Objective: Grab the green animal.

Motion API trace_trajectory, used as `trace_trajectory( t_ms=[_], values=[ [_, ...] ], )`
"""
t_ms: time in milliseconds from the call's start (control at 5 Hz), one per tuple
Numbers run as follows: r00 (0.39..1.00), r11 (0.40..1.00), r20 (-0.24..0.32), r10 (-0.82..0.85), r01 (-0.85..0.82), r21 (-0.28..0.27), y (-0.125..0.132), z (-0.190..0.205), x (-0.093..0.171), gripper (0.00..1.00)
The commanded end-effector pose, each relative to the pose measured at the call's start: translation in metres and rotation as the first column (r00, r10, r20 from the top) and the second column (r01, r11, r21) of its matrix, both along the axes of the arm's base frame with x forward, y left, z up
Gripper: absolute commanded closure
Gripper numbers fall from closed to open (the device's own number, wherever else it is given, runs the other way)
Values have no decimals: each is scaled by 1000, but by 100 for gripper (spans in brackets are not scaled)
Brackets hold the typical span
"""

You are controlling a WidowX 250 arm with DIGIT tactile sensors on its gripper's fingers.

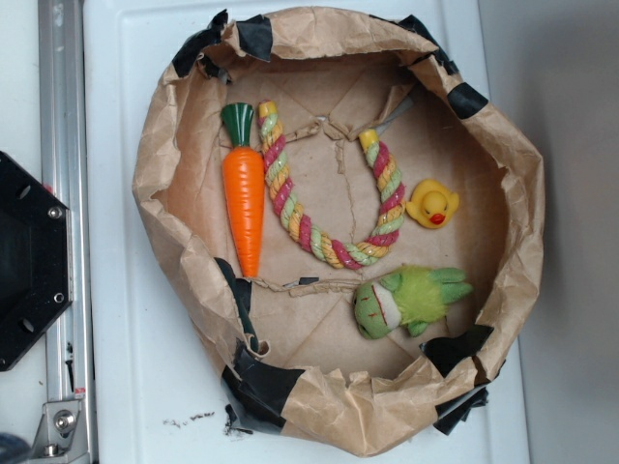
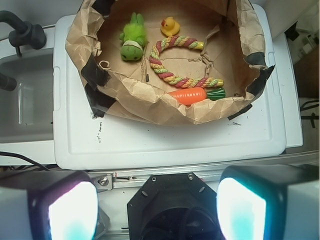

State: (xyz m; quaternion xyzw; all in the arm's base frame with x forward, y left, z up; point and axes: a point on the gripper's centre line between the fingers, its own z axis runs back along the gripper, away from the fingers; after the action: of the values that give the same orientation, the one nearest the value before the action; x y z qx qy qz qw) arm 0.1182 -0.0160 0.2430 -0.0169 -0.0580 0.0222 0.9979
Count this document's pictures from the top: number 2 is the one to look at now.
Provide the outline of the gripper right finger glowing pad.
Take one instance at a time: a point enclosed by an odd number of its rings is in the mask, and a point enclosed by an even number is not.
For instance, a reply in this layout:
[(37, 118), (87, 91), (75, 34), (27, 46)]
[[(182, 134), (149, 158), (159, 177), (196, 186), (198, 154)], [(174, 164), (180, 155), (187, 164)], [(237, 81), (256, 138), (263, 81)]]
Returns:
[(228, 166), (219, 181), (216, 209), (227, 240), (318, 240), (320, 168)]

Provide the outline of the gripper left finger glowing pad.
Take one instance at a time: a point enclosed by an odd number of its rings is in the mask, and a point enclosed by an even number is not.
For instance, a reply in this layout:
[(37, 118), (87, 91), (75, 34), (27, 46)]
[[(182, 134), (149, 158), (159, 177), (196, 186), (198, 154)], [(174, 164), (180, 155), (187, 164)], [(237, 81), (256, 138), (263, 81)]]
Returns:
[(92, 240), (98, 193), (81, 170), (0, 174), (2, 240)]

